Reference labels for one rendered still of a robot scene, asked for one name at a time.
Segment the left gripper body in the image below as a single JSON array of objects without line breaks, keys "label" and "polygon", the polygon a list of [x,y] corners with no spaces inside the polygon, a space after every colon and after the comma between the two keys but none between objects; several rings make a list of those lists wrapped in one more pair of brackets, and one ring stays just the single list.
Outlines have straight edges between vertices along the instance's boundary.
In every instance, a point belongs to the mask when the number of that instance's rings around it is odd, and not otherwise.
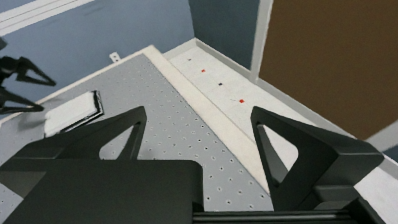
[{"label": "left gripper body", "polygon": [[23,60],[25,59],[26,56],[22,56],[20,59],[13,57],[13,56],[8,56],[5,55],[1,60],[0,60],[0,88],[5,87],[8,88],[8,86],[3,85],[6,81],[7,78],[11,78],[14,73],[19,73],[21,65]]}]

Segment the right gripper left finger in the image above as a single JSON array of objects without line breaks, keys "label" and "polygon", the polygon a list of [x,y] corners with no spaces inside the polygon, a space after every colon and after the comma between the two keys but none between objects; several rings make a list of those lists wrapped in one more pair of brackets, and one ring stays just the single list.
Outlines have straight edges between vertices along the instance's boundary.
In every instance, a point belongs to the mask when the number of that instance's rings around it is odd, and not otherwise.
[{"label": "right gripper left finger", "polygon": [[139,106],[107,119],[27,143],[13,156],[100,159],[101,148],[134,125],[117,159],[137,159],[146,122],[145,107]]}]

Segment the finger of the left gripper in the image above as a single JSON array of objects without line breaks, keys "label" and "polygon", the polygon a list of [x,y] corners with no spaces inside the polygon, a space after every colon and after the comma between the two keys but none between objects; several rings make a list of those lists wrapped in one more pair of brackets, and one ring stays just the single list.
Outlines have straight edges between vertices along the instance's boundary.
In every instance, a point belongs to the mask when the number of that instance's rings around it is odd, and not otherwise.
[{"label": "finger of the left gripper", "polygon": [[[33,69],[36,71],[38,74],[46,78],[47,80],[42,80],[33,76],[29,75],[29,70]],[[45,71],[43,71],[31,58],[25,57],[25,59],[22,62],[19,75],[17,80],[19,81],[25,81],[25,82],[32,82],[32,83],[38,83],[38,84],[44,84],[44,85],[51,85],[51,86],[57,86],[58,82],[53,79],[51,76],[49,76]]]},{"label": "finger of the left gripper", "polygon": [[[33,107],[24,106],[8,106],[8,100],[28,104]],[[30,112],[30,111],[45,111],[46,106],[35,102],[27,97],[24,97],[16,92],[13,92],[5,87],[0,88],[0,114],[16,113],[16,112]]]}]

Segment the grey rectangular work surface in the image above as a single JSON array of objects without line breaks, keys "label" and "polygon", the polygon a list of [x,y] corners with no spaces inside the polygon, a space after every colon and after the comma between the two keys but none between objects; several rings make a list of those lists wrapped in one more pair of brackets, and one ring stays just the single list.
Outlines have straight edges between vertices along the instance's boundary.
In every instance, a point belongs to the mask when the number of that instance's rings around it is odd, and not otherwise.
[{"label": "grey rectangular work surface", "polygon": [[269,192],[145,52],[22,112],[0,129],[0,166],[44,138],[46,114],[99,89],[107,119],[144,106],[147,122],[137,159],[187,159],[203,167],[204,211],[274,211]]}]

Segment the white well plate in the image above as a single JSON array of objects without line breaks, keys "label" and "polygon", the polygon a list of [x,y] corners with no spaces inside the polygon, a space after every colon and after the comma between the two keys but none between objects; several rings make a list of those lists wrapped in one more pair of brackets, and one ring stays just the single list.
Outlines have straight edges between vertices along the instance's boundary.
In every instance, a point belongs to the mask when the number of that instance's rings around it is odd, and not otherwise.
[{"label": "white well plate", "polygon": [[94,96],[87,92],[48,112],[46,132],[50,135],[96,111]]}]

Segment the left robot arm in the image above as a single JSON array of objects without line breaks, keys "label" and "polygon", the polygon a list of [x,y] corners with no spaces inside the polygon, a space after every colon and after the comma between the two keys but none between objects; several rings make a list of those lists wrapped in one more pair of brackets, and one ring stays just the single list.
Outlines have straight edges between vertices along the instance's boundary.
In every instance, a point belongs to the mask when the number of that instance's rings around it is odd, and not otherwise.
[{"label": "left robot arm", "polygon": [[7,46],[9,46],[11,43],[0,34],[0,51],[2,49],[5,49]]}]

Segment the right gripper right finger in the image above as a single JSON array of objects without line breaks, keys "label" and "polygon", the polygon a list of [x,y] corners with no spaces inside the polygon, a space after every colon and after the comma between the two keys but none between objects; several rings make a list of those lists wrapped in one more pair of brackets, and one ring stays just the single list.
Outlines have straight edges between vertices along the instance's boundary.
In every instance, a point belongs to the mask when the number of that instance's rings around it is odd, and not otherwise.
[{"label": "right gripper right finger", "polygon": [[[368,142],[259,106],[253,106],[250,121],[274,211],[293,210],[317,187],[354,187],[385,160]],[[264,125],[297,148],[290,170]]]}]

